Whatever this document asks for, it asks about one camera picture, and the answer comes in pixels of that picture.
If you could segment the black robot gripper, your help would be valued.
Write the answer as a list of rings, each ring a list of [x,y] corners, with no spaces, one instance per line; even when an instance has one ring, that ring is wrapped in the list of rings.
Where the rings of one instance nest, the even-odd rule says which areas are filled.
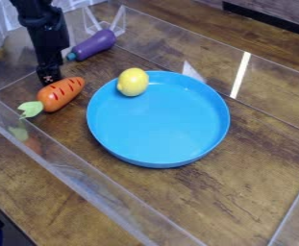
[[[62,80],[62,50],[70,47],[63,10],[53,0],[10,0],[17,8],[19,24],[31,36],[39,66],[37,73],[45,86]]]

